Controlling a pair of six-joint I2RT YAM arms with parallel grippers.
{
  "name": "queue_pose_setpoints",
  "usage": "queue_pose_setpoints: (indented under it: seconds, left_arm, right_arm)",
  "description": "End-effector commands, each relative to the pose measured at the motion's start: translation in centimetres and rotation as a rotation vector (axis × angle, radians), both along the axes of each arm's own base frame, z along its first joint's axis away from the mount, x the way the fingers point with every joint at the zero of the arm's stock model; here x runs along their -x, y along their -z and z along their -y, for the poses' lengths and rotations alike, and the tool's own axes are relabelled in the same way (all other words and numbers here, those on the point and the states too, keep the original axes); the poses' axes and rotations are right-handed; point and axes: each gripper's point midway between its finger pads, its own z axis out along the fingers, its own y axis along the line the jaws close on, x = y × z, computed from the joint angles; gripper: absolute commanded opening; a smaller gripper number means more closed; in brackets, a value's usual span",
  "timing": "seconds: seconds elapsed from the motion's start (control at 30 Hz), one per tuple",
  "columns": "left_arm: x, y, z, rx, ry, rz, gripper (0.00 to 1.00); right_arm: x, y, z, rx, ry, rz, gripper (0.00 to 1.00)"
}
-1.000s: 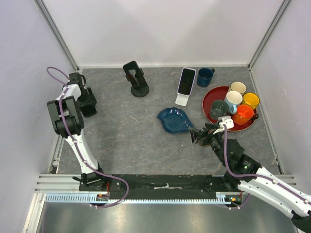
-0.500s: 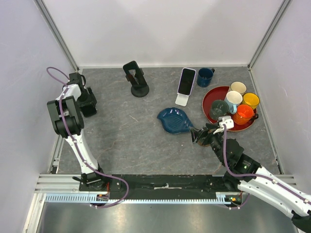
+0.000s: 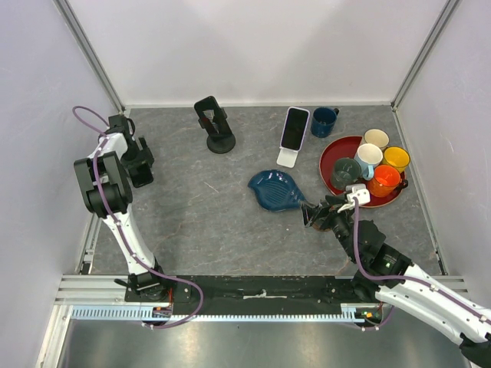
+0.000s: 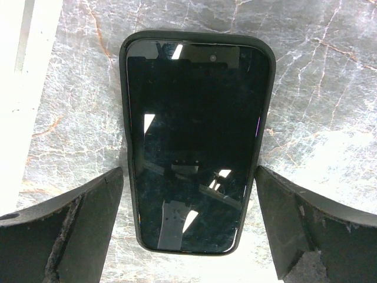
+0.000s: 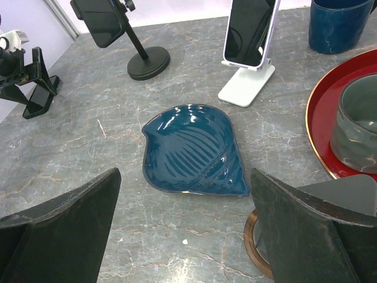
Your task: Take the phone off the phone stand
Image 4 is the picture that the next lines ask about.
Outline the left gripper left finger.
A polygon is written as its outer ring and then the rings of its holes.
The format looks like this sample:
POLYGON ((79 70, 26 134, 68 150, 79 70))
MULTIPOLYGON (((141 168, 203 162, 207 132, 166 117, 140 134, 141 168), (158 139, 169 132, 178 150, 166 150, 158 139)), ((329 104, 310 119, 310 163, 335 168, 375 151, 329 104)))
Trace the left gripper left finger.
POLYGON ((122 191, 117 167, 1 216, 1 282, 99 282, 122 191))

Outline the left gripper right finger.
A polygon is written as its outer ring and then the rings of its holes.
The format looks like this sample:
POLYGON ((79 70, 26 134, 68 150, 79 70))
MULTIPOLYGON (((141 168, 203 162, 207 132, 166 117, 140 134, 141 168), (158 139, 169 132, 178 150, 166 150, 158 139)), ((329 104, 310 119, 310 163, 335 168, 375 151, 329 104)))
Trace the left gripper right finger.
POLYGON ((376 215, 258 166, 257 195, 277 277, 317 252, 330 282, 376 282, 376 215))

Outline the black phone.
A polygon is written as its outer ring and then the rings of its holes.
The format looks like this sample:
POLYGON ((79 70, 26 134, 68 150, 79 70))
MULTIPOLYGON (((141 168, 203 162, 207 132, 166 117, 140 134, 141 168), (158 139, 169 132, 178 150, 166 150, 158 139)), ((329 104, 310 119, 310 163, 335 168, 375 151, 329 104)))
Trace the black phone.
POLYGON ((220 256, 238 246, 276 60, 262 40, 146 30, 119 53, 138 243, 220 256))

